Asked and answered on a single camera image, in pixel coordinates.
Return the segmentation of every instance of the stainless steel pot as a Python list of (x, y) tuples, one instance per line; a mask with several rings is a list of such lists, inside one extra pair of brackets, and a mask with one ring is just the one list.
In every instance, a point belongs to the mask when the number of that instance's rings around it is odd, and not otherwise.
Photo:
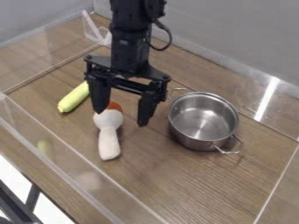
[[(221, 96), (203, 92), (183, 94), (173, 101), (169, 121), (173, 135), (187, 148), (197, 151), (218, 150), (223, 154), (239, 153), (243, 147), (235, 135), (239, 113)], [(238, 149), (223, 150), (231, 138), (239, 141)]]

